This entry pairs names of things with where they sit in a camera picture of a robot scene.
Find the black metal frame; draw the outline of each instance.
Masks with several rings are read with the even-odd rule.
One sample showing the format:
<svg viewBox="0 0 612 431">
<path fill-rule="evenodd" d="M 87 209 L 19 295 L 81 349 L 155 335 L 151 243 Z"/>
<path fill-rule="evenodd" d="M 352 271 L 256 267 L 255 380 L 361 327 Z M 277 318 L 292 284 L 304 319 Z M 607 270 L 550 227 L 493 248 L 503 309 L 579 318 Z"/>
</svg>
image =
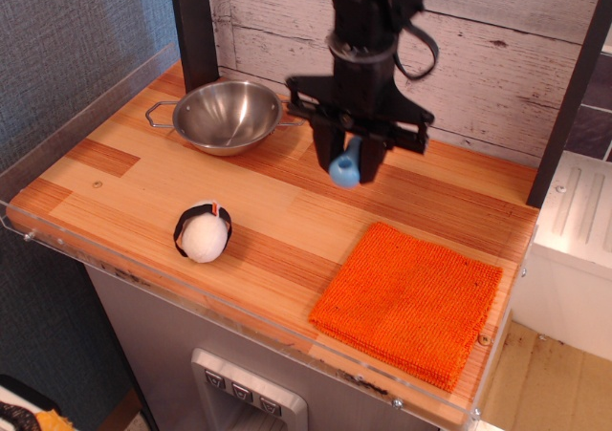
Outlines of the black metal frame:
<svg viewBox="0 0 612 431">
<path fill-rule="evenodd" d="M 172 0 L 187 91 L 219 77 L 209 0 Z M 527 204 L 541 207 L 612 23 L 612 0 L 599 0 Z"/>
<path fill-rule="evenodd" d="M 172 0 L 188 92 L 219 78 L 209 0 Z"/>
<path fill-rule="evenodd" d="M 555 176 L 555 170 L 557 170 L 561 154 L 565 149 L 565 143 L 570 135 L 582 98 L 595 70 L 605 37 L 610 30 L 610 25 L 612 25 L 612 0 L 599 0 L 584 37 L 574 72 L 572 72 L 572 77 L 565 91 L 565 97 L 561 102 L 555 126 L 537 170 L 534 185 L 532 185 L 527 200 L 527 204 L 530 206 L 540 208 L 544 204 L 544 199 Z"/>
</svg>

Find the wooden table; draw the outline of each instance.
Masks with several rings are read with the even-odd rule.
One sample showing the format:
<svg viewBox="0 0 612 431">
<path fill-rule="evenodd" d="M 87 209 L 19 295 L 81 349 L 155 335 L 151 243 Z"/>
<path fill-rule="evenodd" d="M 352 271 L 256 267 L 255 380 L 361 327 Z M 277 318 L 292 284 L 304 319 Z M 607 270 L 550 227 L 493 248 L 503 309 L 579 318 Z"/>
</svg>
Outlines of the wooden table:
<svg viewBox="0 0 612 431">
<path fill-rule="evenodd" d="M 536 222 L 537 210 L 525 205 L 535 171 L 432 142 L 424 156 L 387 153 L 374 183 L 339 189 L 319 169 L 307 125 L 278 128 L 230 158 L 148 125 L 153 103 L 184 94 L 176 65 L 21 191 L 8 210 L 13 224 L 366 394 L 402 398 L 408 411 L 459 429 L 477 405 L 493 345 L 474 345 L 450 394 L 319 333 L 307 316 L 368 226 L 384 221 L 504 269 L 484 331 L 495 339 Z M 158 112 L 171 121 L 171 108 Z M 181 213 L 203 199 L 218 201 L 234 222 L 226 251 L 205 265 L 179 255 L 172 239 Z M 363 365 L 371 366 L 365 374 Z"/>
</svg>

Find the orange cloth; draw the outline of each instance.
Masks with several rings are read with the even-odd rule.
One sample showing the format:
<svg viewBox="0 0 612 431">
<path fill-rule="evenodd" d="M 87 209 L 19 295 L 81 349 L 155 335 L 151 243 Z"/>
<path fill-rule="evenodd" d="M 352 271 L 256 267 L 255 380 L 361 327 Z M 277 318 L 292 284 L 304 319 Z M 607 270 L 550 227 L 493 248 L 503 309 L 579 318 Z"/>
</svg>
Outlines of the orange cloth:
<svg viewBox="0 0 612 431">
<path fill-rule="evenodd" d="M 322 332 L 452 391 L 502 269 L 371 226 L 313 308 Z"/>
</svg>

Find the stainless steel bowl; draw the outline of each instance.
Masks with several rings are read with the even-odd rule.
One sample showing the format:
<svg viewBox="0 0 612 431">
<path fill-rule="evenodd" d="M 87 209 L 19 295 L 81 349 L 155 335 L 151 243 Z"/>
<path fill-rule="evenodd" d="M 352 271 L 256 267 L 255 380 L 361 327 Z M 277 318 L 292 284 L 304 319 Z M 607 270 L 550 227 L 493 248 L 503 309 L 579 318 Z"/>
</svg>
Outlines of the stainless steel bowl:
<svg viewBox="0 0 612 431">
<path fill-rule="evenodd" d="M 173 125 L 156 123 L 151 117 L 163 104 L 176 105 Z M 160 101 L 145 115 L 152 127 L 174 127 L 209 154 L 234 156 L 261 143 L 279 125 L 282 114 L 280 99 L 268 87 L 231 80 L 199 87 L 178 102 Z"/>
</svg>

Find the black strap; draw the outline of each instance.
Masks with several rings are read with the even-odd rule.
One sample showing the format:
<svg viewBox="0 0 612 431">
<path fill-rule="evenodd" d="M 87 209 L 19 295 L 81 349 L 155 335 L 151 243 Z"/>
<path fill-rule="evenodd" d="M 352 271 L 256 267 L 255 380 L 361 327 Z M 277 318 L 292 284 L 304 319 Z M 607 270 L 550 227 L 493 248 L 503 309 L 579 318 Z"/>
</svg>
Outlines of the black strap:
<svg viewBox="0 0 612 431">
<path fill-rule="evenodd" d="M 424 42 L 429 47 L 429 50 L 431 51 L 431 54 L 433 55 L 433 62 L 431 63 L 431 66 L 429 66 L 426 70 L 416 75 L 412 75 L 411 73 L 405 70 L 404 66 L 402 65 L 402 62 L 400 61 L 400 56 L 398 55 L 398 53 L 395 52 L 393 54 L 395 65 L 398 67 L 398 69 L 402 72 L 403 75 L 405 75 L 410 80 L 420 80 L 424 78 L 425 76 L 429 75 L 433 71 L 433 69 L 436 67 L 436 65 L 438 64 L 438 57 L 440 56 L 440 49 L 438 48 L 438 44 L 433 39 L 433 37 L 431 37 L 429 34 L 421 30 L 419 27 L 415 27 L 414 25 L 412 25 L 411 22 L 408 22 L 408 24 L 404 27 L 404 29 L 410 34 L 412 34 L 413 36 L 416 36 L 422 42 Z"/>
<path fill-rule="evenodd" d="M 181 233 L 183 232 L 183 226 L 189 219 L 195 218 L 196 216 L 202 216 L 203 214 L 207 214 L 207 213 L 213 214 L 215 216 L 217 215 L 213 210 L 212 204 L 193 206 L 192 208 L 185 211 L 179 218 L 179 222 L 174 228 L 174 246 L 176 247 L 177 250 L 179 250 L 179 252 L 181 253 L 183 257 L 187 257 L 187 254 L 186 252 L 183 251 L 181 247 L 179 247 L 179 244 L 178 244 L 179 237 L 181 236 Z M 231 217 L 230 217 L 230 214 L 223 207 L 219 207 L 218 215 L 221 219 L 223 219 L 226 223 L 228 223 L 228 240 L 226 241 L 226 245 L 223 247 L 223 251 L 225 251 L 225 249 L 228 247 L 228 242 L 230 241 L 230 237 L 231 237 Z"/>
</svg>

